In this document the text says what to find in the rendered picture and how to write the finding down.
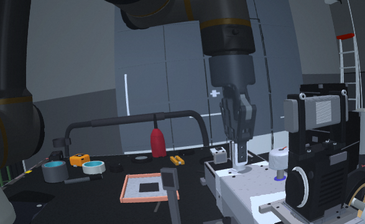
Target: white label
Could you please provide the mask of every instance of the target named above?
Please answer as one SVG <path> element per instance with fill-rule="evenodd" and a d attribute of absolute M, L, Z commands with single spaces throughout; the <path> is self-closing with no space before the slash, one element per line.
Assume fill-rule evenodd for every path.
<path fill-rule="evenodd" d="M 322 101 L 316 103 L 316 124 L 331 121 L 331 101 Z"/>

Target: tray with orange border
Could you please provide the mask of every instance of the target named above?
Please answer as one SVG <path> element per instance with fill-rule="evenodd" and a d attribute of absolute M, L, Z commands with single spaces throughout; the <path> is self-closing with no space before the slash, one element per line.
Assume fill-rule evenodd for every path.
<path fill-rule="evenodd" d="M 136 197 L 129 197 L 126 196 L 126 190 L 127 190 L 127 183 L 132 182 L 132 179 L 135 178 L 145 178 L 145 177 L 161 177 L 161 173 L 158 174 L 136 174 L 136 175 L 126 175 L 126 179 L 124 181 L 124 185 L 122 187 L 121 196 L 120 196 L 120 202 L 121 203 L 140 203 L 140 202 L 166 202 L 169 199 L 167 198 L 167 194 L 164 196 L 153 196 L 153 197 L 145 197 L 144 194 L 136 194 Z M 180 195 L 177 191 L 177 198 L 180 200 Z"/>

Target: roll of tape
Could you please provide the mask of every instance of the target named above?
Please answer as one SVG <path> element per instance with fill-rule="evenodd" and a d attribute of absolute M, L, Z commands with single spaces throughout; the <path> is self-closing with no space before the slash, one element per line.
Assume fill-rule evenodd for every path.
<path fill-rule="evenodd" d="M 102 174 L 105 170 L 105 163 L 102 161 L 90 161 L 83 164 L 85 174 Z"/>
<path fill-rule="evenodd" d="M 41 165 L 47 183 L 59 183 L 69 178 L 65 161 L 52 161 Z"/>

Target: yellow clamp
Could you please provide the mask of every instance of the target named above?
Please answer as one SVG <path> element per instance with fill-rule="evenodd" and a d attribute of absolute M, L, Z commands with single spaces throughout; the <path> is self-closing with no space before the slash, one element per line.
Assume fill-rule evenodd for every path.
<path fill-rule="evenodd" d="M 170 160 L 176 166 L 185 164 L 185 161 L 183 159 L 181 159 L 181 157 L 179 157 L 179 156 L 175 156 L 175 158 L 170 156 Z"/>

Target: white cross mark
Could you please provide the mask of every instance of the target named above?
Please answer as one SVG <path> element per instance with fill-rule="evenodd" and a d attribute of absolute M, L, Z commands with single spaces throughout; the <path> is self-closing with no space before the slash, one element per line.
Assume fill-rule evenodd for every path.
<path fill-rule="evenodd" d="M 216 90 L 213 90 L 210 95 L 213 97 L 217 97 L 217 94 L 221 94 L 220 92 L 217 92 Z"/>

